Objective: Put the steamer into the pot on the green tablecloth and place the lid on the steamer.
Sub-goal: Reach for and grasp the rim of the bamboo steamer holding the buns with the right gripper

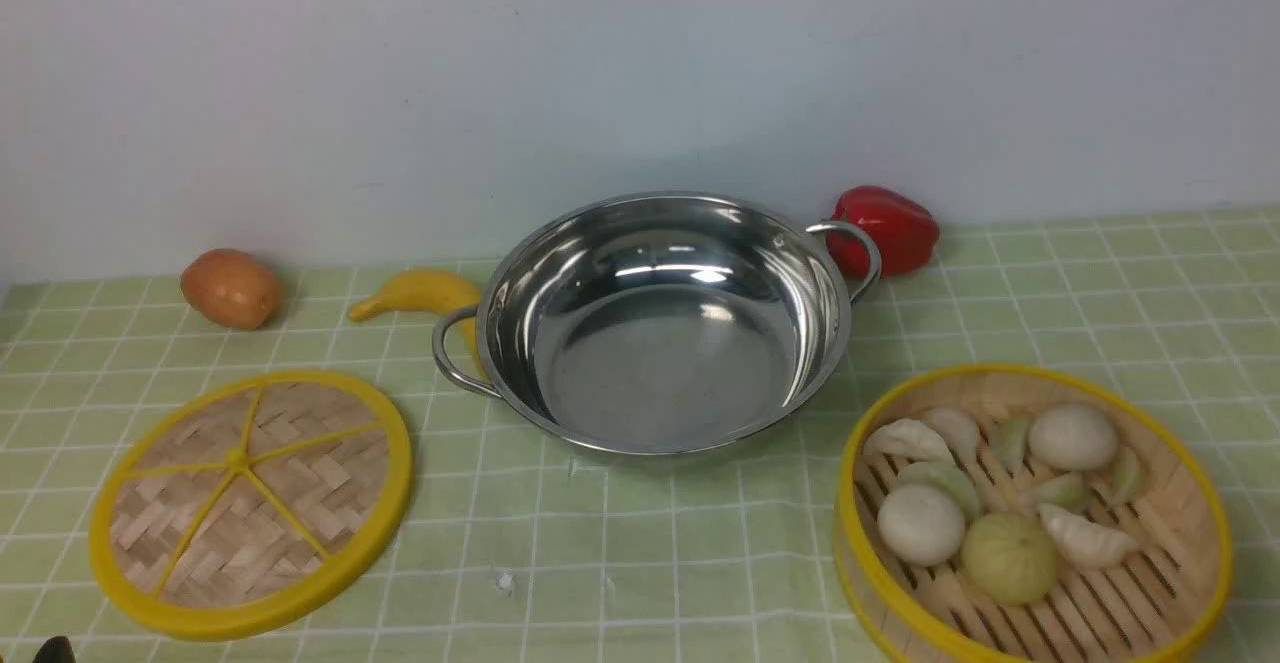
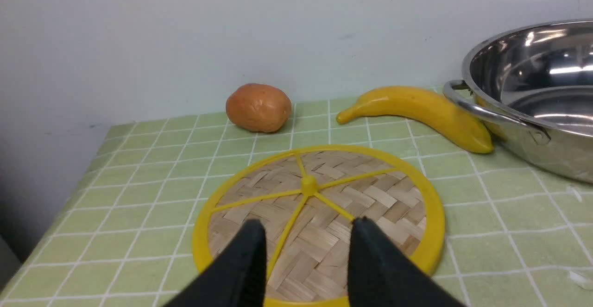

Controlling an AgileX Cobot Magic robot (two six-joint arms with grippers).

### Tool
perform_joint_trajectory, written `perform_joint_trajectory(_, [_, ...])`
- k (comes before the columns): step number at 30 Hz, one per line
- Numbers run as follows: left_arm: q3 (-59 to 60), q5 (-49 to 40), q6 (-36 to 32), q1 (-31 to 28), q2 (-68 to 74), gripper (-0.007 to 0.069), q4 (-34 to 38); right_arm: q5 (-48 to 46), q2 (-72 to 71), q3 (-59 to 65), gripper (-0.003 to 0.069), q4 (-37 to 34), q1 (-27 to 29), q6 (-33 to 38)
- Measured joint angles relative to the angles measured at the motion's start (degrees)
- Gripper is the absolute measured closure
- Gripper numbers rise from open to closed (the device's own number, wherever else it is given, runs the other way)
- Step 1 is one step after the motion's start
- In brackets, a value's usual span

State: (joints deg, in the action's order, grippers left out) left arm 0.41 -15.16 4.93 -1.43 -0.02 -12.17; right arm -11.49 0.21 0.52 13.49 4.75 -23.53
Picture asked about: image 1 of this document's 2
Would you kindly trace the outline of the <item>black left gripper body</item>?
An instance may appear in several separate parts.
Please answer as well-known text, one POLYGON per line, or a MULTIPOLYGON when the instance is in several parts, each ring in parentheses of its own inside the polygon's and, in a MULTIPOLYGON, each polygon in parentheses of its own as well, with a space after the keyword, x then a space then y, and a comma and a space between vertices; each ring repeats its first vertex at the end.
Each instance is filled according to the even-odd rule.
POLYGON ((68 636, 45 640, 32 657, 33 663, 77 663, 74 648, 68 636))

